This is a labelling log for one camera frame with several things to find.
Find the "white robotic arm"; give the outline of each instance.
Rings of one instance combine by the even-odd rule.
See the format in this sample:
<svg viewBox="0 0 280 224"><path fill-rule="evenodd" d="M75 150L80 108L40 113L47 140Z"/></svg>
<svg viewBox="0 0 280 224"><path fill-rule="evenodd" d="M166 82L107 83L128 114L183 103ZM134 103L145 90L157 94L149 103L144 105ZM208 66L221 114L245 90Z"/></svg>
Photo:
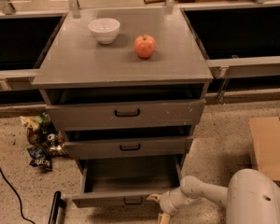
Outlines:
<svg viewBox="0 0 280 224"><path fill-rule="evenodd" d="M160 203L160 223L169 223L170 216L201 198L226 208L227 224L280 224L280 188L259 171L237 172L227 188L206 184L193 176L185 176L180 187L162 195L148 197Z"/></svg>

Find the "speckled floor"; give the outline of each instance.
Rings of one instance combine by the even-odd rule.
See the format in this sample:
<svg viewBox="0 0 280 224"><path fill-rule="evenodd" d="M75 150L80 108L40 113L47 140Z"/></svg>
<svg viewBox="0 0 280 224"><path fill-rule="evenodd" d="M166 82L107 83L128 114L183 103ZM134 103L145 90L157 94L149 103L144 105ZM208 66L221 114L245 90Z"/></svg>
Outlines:
<svg viewBox="0 0 280 224"><path fill-rule="evenodd" d="M228 95L226 104L219 105L207 97L200 124L182 173L195 175L204 182L227 186L238 170L250 167L251 136L248 119L277 116L280 93ZM26 131L19 116L35 116L43 106L0 108L0 165L6 178L22 199L23 213L37 224L48 223L53 195L62 192L67 207L60 209L57 223L139 223L156 224L159 207L124 206L76 208L72 194L80 191L81 174L71 159L54 158L53 171L41 172L29 165ZM0 224L29 223L21 218L15 194L0 175ZM191 224L225 223L225 210L208 201L188 206L171 222Z"/></svg>

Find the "cardboard box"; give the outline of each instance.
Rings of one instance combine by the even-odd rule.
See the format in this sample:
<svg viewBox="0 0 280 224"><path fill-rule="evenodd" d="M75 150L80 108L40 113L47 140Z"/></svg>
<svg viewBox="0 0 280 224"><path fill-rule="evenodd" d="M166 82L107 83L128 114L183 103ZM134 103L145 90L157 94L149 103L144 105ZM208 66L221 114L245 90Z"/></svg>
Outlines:
<svg viewBox="0 0 280 224"><path fill-rule="evenodd" d="M280 116L249 120L253 168L271 180L280 181Z"/></svg>

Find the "bowl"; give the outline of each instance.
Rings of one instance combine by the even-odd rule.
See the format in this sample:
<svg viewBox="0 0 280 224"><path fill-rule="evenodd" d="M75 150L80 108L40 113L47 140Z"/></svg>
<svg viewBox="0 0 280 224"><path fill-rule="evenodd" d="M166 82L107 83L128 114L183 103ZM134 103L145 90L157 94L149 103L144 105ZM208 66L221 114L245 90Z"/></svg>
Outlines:
<svg viewBox="0 0 280 224"><path fill-rule="evenodd" d="M103 18L91 21L88 25L93 37L102 44L110 44L119 34L120 22Z"/></svg>

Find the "apple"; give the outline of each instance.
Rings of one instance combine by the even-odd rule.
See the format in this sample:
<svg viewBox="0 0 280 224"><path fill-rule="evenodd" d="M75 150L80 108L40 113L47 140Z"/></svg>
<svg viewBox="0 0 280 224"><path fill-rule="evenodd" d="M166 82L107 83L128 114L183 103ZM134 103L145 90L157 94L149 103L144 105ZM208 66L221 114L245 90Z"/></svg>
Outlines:
<svg viewBox="0 0 280 224"><path fill-rule="evenodd" d="M156 48L156 41L151 35L140 35L133 42L133 49L141 58L149 58Z"/></svg>

